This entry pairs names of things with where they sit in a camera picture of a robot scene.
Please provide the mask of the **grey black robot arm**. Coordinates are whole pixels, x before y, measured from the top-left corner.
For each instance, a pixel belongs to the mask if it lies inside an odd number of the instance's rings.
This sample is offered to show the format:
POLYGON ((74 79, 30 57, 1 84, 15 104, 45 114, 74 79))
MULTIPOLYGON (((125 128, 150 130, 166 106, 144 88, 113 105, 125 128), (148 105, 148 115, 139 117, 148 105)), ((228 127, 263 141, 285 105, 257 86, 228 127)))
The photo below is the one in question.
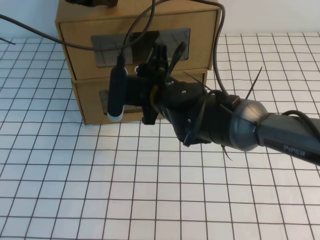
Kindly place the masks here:
POLYGON ((168 62, 167 47, 156 44, 136 75, 126 77, 125 104, 142 108, 142 122, 153 125, 158 116, 169 121, 186 147, 215 143, 241 151, 268 147, 318 165, 320 121, 298 110, 269 113, 262 103, 206 90, 201 82, 171 77, 186 49, 180 43, 168 62))

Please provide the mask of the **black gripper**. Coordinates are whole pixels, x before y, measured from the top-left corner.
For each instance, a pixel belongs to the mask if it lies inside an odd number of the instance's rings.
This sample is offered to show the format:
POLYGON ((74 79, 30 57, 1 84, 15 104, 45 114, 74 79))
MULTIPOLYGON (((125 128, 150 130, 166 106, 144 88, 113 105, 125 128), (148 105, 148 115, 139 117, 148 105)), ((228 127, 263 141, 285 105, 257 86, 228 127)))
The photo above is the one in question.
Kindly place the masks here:
POLYGON ((182 41, 167 70, 167 46, 156 43, 148 60, 150 67, 144 63, 137 75, 126 77, 125 104, 142 109, 144 125, 154 125, 161 115, 171 123, 178 140, 189 147, 208 142, 199 137, 195 129, 201 110, 199 101, 206 91, 201 83, 178 81, 170 76, 185 50, 186 43, 182 41))

